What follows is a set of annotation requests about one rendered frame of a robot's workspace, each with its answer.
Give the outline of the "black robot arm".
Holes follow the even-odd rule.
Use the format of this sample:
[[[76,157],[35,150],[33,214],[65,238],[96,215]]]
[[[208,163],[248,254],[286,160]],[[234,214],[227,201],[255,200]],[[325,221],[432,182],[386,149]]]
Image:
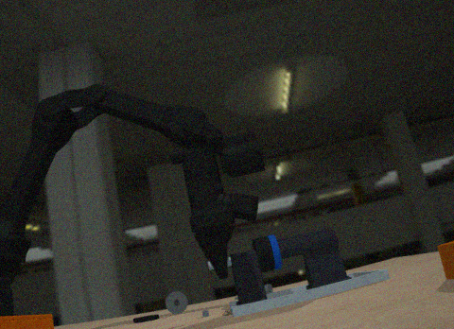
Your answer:
[[[73,113],[73,108],[81,109]],[[231,178],[265,170],[262,148],[253,131],[223,138],[223,133],[208,122],[205,112],[195,107],[154,104],[98,83],[42,99],[33,116],[31,144],[0,213],[0,316],[18,316],[13,314],[10,283],[26,262],[32,244],[25,237],[26,222],[56,153],[76,130],[103,113],[157,130],[185,148],[176,146],[168,158],[173,165],[183,165],[186,186],[199,180],[220,179],[218,155],[223,173]],[[257,219],[256,196],[219,190],[221,204],[232,208],[235,218]]]

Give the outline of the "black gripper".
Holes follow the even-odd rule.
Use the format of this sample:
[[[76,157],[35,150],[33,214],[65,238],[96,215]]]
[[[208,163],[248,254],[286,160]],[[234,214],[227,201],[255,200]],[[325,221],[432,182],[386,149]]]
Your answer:
[[[235,229],[233,209],[218,205],[221,179],[212,178],[191,182],[186,186],[191,215],[191,232],[219,279],[228,277],[227,244]]]

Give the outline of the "grey metal shaft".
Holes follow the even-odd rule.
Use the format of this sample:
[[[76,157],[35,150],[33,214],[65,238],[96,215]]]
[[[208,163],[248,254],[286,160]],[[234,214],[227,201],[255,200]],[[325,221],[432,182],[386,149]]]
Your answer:
[[[227,257],[227,261],[228,261],[228,267],[231,266],[232,265],[231,257]],[[207,261],[207,263],[208,263],[209,270],[214,269],[209,261]]]

